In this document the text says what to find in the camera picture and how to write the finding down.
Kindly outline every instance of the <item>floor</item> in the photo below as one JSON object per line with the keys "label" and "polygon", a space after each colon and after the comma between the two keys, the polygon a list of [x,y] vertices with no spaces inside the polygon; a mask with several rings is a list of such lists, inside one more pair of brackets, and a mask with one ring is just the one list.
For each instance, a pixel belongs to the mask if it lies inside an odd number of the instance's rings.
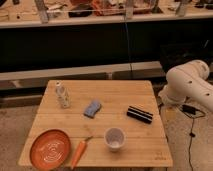
{"label": "floor", "polygon": [[[195,120],[192,141],[191,160],[194,171],[212,171],[213,168],[213,115],[195,102],[192,105],[205,111],[206,117]],[[32,167],[18,166],[25,139],[31,128],[39,100],[2,101],[0,107],[0,171],[34,171]],[[161,116],[174,167],[168,171],[190,171],[188,148],[192,119],[186,117],[177,108],[161,108]]]}

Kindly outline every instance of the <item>bottle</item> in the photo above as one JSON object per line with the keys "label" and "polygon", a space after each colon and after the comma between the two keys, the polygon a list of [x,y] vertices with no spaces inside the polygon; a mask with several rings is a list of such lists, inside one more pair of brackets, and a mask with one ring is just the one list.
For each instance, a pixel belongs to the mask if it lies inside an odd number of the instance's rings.
{"label": "bottle", "polygon": [[56,83],[56,94],[58,96],[58,101],[60,103],[61,108],[69,108],[70,100],[67,89],[62,86],[60,82]]}

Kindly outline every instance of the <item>counter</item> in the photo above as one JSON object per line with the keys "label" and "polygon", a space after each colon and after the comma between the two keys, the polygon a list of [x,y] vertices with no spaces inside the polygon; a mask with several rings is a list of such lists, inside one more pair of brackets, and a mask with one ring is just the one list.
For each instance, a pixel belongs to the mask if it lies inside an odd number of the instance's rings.
{"label": "counter", "polygon": [[[45,5],[50,6],[58,1],[46,0]],[[187,12],[184,17],[175,15],[175,11],[168,8],[171,6],[171,0],[160,0],[159,8],[163,13],[160,14],[134,14],[131,19],[125,20],[123,15],[116,16],[96,16],[94,14],[88,17],[69,18],[68,12],[73,8],[69,0],[59,1],[66,4],[61,14],[56,18],[51,18],[48,23],[41,23],[37,14],[37,8],[33,0],[22,0],[20,4],[13,5],[12,1],[6,1],[0,8],[0,28],[17,27],[47,27],[63,25],[84,25],[84,24],[104,24],[104,23],[123,23],[123,22],[143,22],[160,20],[182,20],[182,19],[200,19],[213,18],[213,10],[205,8],[195,8],[195,1],[187,4]]]}

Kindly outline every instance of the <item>blue sponge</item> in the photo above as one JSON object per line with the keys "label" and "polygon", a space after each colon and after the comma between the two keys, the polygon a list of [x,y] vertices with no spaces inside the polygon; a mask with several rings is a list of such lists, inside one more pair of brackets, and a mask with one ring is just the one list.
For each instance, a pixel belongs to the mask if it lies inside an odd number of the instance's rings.
{"label": "blue sponge", "polygon": [[101,108],[101,103],[98,100],[93,100],[90,105],[85,109],[84,115],[94,118],[96,112]]}

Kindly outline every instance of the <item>orange plate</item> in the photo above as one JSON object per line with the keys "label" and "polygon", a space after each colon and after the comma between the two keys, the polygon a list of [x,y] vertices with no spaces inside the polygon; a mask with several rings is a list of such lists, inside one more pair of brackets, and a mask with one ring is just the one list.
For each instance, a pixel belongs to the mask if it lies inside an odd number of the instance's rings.
{"label": "orange plate", "polygon": [[33,143],[30,160],[39,170],[51,170],[59,167],[70,153],[71,143],[66,133],[49,130],[42,133]]}

